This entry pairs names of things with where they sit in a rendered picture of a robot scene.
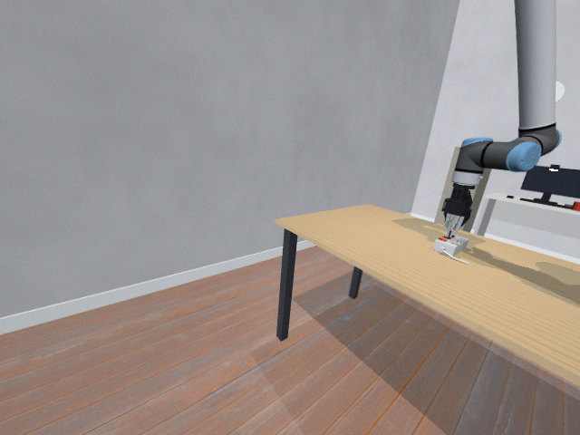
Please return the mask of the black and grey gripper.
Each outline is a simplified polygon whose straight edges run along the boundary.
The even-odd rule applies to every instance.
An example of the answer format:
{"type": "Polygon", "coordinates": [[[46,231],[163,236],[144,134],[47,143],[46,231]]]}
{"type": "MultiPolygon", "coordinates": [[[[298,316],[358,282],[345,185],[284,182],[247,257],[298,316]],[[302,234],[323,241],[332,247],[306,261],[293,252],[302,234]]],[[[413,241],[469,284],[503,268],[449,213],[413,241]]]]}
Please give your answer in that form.
{"type": "Polygon", "coordinates": [[[470,201],[468,201],[467,199],[467,194],[468,194],[468,190],[469,189],[475,189],[475,186],[467,186],[467,185],[459,185],[456,183],[453,183],[453,190],[451,193],[451,199],[447,199],[445,198],[444,200],[444,204],[445,207],[442,207],[442,211],[445,210],[444,212],[444,217],[445,217],[445,224],[444,227],[446,227],[446,232],[448,237],[453,236],[470,218],[470,213],[472,211],[472,209],[470,209],[470,201]],[[455,186],[454,186],[455,185],[455,186]],[[458,189],[457,189],[458,188],[458,189]],[[458,191],[459,190],[459,191],[458,191]],[[465,193],[466,191],[466,193],[465,193]],[[455,199],[457,195],[457,198],[455,199]],[[463,196],[465,196],[465,198],[463,199],[463,196]],[[467,203],[464,203],[467,202],[467,203]],[[446,205],[447,204],[447,205],[446,205]],[[466,210],[465,210],[466,209],[466,210]],[[464,215],[465,212],[465,215],[464,215]],[[451,231],[451,221],[455,216],[458,216],[456,218],[456,222],[452,227],[452,231],[451,231]]]}

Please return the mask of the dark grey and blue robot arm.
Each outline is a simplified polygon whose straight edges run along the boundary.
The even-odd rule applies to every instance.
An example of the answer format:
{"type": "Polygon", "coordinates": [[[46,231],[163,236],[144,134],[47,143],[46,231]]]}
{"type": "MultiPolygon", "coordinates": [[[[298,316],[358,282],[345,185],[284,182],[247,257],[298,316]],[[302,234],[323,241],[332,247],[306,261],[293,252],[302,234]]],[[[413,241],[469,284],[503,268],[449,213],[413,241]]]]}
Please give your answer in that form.
{"type": "Polygon", "coordinates": [[[465,139],[452,182],[477,186],[484,168],[526,172],[561,142],[556,128],[556,0],[515,0],[518,138],[465,139]]]}

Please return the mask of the grey power strip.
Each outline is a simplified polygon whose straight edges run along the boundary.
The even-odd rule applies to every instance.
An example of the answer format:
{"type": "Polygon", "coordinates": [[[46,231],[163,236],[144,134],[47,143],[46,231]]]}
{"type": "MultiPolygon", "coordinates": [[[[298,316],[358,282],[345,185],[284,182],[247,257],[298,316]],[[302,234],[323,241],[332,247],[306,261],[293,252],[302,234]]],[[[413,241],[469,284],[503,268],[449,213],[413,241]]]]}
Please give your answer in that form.
{"type": "Polygon", "coordinates": [[[457,253],[465,249],[468,245],[469,239],[459,236],[448,236],[441,237],[434,242],[433,250],[439,251],[443,254],[450,256],[451,258],[458,260],[462,263],[468,264],[469,262],[463,261],[454,257],[457,253]],[[445,239],[444,239],[445,238],[445,239]],[[447,240],[448,239],[448,240],[447,240]],[[448,252],[448,253],[447,253],[448,252]]]}

